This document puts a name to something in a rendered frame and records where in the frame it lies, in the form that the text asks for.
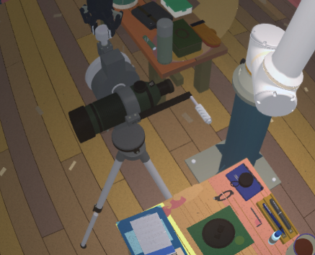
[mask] blue cap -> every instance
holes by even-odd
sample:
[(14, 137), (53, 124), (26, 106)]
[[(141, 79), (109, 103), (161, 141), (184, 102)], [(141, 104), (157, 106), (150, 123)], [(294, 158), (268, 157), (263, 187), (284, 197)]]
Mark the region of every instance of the blue cap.
[(282, 233), (283, 233), (283, 232), (281, 232), (281, 231), (276, 231), (276, 232), (274, 233), (274, 236), (275, 236), (275, 237), (279, 237), (279, 236), (281, 236)]

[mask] coffee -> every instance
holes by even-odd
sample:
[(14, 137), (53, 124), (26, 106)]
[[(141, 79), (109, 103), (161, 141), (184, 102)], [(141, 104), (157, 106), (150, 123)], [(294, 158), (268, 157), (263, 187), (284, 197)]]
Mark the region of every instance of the coffee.
[(313, 254), (312, 243), (305, 238), (296, 240), (294, 249), (298, 255), (312, 255)]

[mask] black case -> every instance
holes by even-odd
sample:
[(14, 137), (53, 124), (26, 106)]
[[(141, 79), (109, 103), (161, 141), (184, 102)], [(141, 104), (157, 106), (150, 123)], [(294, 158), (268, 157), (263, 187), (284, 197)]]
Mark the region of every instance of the black case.
[(156, 23), (161, 18), (173, 20), (173, 16), (154, 1), (136, 7), (131, 13), (150, 30), (156, 28)]

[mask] desk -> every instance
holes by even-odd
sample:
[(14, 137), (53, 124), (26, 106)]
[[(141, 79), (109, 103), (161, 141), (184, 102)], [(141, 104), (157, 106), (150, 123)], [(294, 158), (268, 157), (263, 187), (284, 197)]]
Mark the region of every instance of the desk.
[[(226, 54), (228, 52), (227, 47), (223, 43), (217, 48), (204, 47), (203, 54), (196, 58), (184, 58), (183, 61), (171, 62), (168, 65), (160, 64), (153, 50), (150, 49), (143, 39), (143, 36), (146, 35), (153, 41), (156, 37), (157, 29), (149, 30), (131, 14), (132, 9), (135, 9), (138, 5), (144, 5), (145, 3), (144, 0), (138, 0), (138, 4), (133, 8), (123, 10), (122, 26), (148, 60), (149, 79), (154, 80), (155, 83), (159, 83), (171, 75), (175, 75), (190, 67), (195, 67), (194, 87), (199, 93), (209, 89), (211, 60)], [(174, 21), (178, 19), (185, 19), (188, 24), (200, 20), (193, 13), (174, 19)]]
[[(253, 175), (255, 175), (255, 177), (259, 180), (260, 184), (264, 187), (260, 193), (248, 201), (244, 201), (242, 196), (233, 187), (231, 187), (229, 180), (226, 178), (226, 174), (228, 172), (241, 164), (245, 164), (247, 168), (253, 173)], [(227, 200), (218, 202), (213, 199), (218, 194), (230, 189), (234, 191), (234, 194)], [(273, 246), (268, 244), (268, 238), (273, 234), (274, 230), (267, 223), (265, 217), (260, 212), (256, 204), (258, 201), (263, 199), (263, 197), (266, 197), (270, 194), (270, 190), (260, 178), (259, 174), (255, 171), (253, 165), (251, 165), (246, 158), (229, 169), (222, 171), (220, 174), (217, 174), (210, 179), (201, 182), (200, 184), (193, 185), (192, 187), (189, 187), (176, 194), (173, 196), (173, 198), (165, 201), (163, 203), (164, 212), (166, 212), (166, 214), (170, 213), (171, 217), (168, 217), (169, 221), (171, 223), (174, 221), (177, 224), (176, 228), (174, 226), (173, 227), (176, 232), (177, 229), (180, 230), (181, 234), (177, 233), (177, 235), (179, 236), (181, 242), (183, 242), (183, 245), (187, 249), (188, 254), (203, 255), (187, 231), (187, 228), (200, 222), (201, 220), (206, 219), (207, 217), (229, 205), (254, 240), (254, 243), (251, 246), (245, 248), (242, 251), (243, 253), (240, 252), (238, 254), (285, 254), (287, 248), (294, 242), (298, 235), (285, 244), (282, 244), (280, 241), (278, 241)], [(259, 227), (257, 227), (257, 224), (255, 223), (256, 217), (250, 208), (253, 208), (259, 219), (262, 221), (262, 224)]]

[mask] pen tray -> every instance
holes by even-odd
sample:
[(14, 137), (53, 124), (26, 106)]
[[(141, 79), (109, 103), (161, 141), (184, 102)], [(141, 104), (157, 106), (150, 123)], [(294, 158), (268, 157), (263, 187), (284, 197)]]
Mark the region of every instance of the pen tray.
[[(273, 206), (270, 204), (271, 198), (274, 199), (275, 203), (278, 205), (281, 212), (283, 212), (283, 215), (285, 216), (286, 220), (292, 226), (292, 230), (293, 230), (292, 233), (290, 233), (289, 230), (285, 227), (285, 224), (282, 222), (279, 215), (275, 212)], [(264, 215), (264, 217), (267, 219), (268, 223), (271, 225), (271, 227), (274, 231), (278, 231), (278, 227), (276, 226), (276, 224), (274, 224), (273, 220), (271, 219), (271, 217), (268, 215), (268, 213), (266, 212), (266, 210), (262, 206), (263, 203), (265, 203), (266, 206), (268, 206), (268, 209), (270, 209), (270, 211), (272, 212), (274, 217), (277, 219), (277, 221), (279, 222), (279, 224), (283, 227), (283, 230), (285, 231), (286, 237), (283, 238), (283, 235), (281, 235), (281, 237), (280, 237), (281, 243), (283, 243), (283, 244), (287, 243), (289, 240), (291, 240), (293, 237), (295, 237), (299, 234), (299, 232), (296, 230), (296, 228), (294, 227), (294, 224), (292, 224), (292, 222), (290, 221), (290, 218), (286, 215), (286, 212), (283, 210), (283, 208), (281, 207), (279, 202), (275, 199), (273, 194), (270, 194), (269, 196), (264, 197), (263, 200), (260, 200), (259, 202), (257, 202), (257, 206), (258, 206), (259, 210), (262, 212), (262, 214)]]

